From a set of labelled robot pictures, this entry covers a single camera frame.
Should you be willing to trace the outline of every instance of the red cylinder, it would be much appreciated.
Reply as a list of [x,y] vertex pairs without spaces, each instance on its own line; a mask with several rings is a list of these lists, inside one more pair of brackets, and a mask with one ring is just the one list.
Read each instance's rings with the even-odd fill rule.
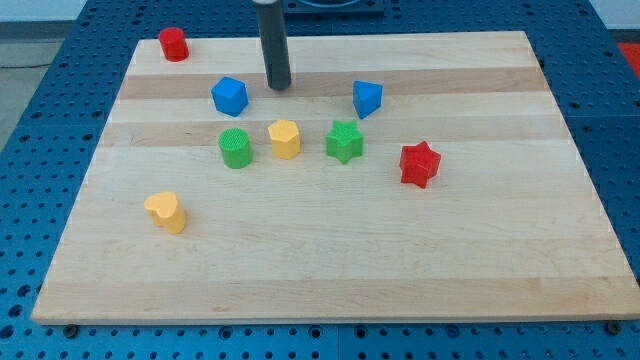
[[182,29],[176,27],[166,28],[160,32],[158,40],[160,40],[164,57],[167,60],[175,62],[189,57],[189,48]]

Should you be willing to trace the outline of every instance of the wooden board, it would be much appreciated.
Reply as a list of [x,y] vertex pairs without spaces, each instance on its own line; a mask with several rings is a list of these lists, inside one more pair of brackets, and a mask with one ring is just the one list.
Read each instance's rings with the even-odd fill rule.
[[[265,86],[258,39],[190,40],[169,63],[138,44],[40,292],[46,324],[627,319],[640,289],[522,32],[290,38],[291,89]],[[213,109],[247,83],[238,118]],[[355,79],[382,82],[365,155],[325,155],[353,119]],[[266,128],[298,121],[303,153]],[[226,128],[254,163],[223,165]],[[426,190],[400,184],[403,144],[443,155]],[[143,208],[174,190],[187,228]]]

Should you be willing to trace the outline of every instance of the green star block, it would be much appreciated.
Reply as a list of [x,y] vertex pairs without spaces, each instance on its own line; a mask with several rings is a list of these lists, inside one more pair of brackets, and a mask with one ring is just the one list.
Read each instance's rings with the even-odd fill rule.
[[228,167],[241,169],[253,160],[253,151],[249,144],[249,134],[238,128],[227,129],[220,134],[218,146],[222,159]]
[[327,155],[346,164],[351,158],[362,156],[363,136],[357,121],[334,121],[327,134]]

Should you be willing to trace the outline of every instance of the blue cube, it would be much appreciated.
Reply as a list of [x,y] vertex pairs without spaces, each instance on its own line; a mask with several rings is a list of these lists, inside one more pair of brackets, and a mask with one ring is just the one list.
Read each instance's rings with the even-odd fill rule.
[[364,119],[382,106],[382,85],[365,81],[353,82],[353,106]]
[[216,104],[216,110],[231,116],[240,115],[249,104],[244,83],[226,76],[211,89],[211,96]]

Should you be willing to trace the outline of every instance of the yellow octagon block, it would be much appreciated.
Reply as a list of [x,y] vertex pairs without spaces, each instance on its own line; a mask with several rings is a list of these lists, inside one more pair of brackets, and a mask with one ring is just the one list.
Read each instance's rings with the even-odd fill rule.
[[164,227],[170,234],[182,232],[187,215],[174,192],[153,194],[144,202],[144,208],[149,212],[156,226]]
[[300,153],[300,131],[295,121],[278,120],[269,126],[273,156],[293,159]]

